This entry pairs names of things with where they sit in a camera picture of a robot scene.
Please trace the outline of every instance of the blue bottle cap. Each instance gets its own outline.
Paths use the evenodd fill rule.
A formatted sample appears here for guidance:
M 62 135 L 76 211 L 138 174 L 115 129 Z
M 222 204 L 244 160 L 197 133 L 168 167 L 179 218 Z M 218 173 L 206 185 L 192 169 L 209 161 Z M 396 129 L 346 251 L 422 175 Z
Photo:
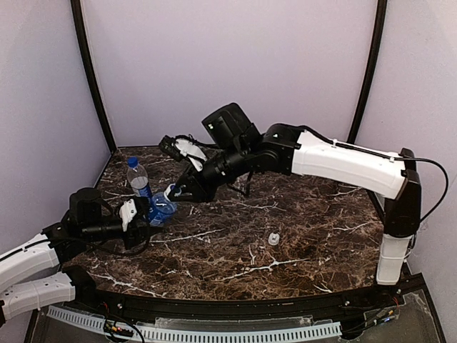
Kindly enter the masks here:
M 130 168 L 136 168 L 138 166 L 138 159 L 136 157 L 129 157 L 127 164 Z

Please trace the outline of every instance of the marble table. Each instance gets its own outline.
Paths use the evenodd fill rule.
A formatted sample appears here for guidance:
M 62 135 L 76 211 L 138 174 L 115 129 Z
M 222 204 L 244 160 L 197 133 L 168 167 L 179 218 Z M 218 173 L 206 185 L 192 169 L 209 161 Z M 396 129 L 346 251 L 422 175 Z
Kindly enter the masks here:
M 98 185 L 113 206 L 133 194 L 126 181 L 130 156 L 146 167 L 153 191 L 176 181 L 187 164 L 157 147 L 120 148 Z M 180 203 L 137 257 L 88 252 L 71 264 L 87 270 L 99 289 L 124 294 L 203 300 L 301 297 L 372 285 L 382 231 L 364 189 L 318 177 L 256 174 L 249 198 L 222 186 L 214 202 Z M 276 246 L 268 243 L 271 232 L 280 235 Z M 124 249 L 121 241 L 105 247 Z

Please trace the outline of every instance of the black frame post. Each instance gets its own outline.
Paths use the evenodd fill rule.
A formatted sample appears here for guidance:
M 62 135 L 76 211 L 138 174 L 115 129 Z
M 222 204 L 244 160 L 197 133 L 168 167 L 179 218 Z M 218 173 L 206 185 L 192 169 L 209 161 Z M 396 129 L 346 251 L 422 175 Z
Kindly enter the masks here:
M 370 94 L 371 82 L 373 81 L 376 62 L 378 61 L 379 47 L 381 46 L 381 37 L 383 35 L 384 20 L 386 18 L 387 0 L 378 0 L 376 18 L 374 21 L 373 38 L 371 39 L 370 54 L 366 64 L 365 77 L 363 78 L 362 89 L 358 98 L 356 113 L 351 125 L 347 142 L 354 144 L 356 142 L 358 130 L 362 123 L 363 113 L 365 112 L 368 95 Z
M 106 143 L 108 144 L 109 151 L 113 154 L 117 150 L 117 146 L 114 141 L 113 133 L 111 132 L 111 127 L 109 126 L 103 102 L 101 100 L 99 84 L 97 83 L 91 53 L 89 51 L 80 0 L 71 0 L 71 11 L 73 12 L 74 28 L 76 30 L 76 37 L 78 38 L 79 51 L 81 52 L 81 59 L 84 65 L 84 71 L 86 72 L 87 83 L 89 84 L 92 100 L 94 102 L 97 117 L 99 118 Z

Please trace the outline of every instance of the small white knob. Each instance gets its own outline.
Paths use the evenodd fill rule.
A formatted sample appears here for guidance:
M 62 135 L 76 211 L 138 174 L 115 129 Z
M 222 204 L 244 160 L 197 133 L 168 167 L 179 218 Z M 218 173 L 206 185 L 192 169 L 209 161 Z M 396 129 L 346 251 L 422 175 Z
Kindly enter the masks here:
M 270 245 L 278 245 L 279 243 L 279 234 L 275 234 L 273 232 L 270 233 L 270 237 L 268 238 L 268 243 Z

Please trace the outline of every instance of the clear plastic bottle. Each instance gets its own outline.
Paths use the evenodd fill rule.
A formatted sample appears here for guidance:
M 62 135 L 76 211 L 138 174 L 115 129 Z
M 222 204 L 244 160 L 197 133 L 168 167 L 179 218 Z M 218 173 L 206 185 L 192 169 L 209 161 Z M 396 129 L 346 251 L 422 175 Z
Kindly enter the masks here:
M 149 186 L 148 173 L 144 167 L 138 163 L 136 157 L 130 157 L 127 163 L 129 165 L 127 179 L 134 194 L 137 197 L 147 197 L 151 200 L 152 192 L 151 187 Z
M 152 213 L 149 215 L 149 219 L 151 220 L 149 224 L 153 227 L 162 227 L 165 224 L 165 221 L 178 209 L 178 204 L 176 202 L 171 202 L 167 197 L 173 188 L 174 184 L 171 184 L 166 191 L 155 193 L 152 196 Z

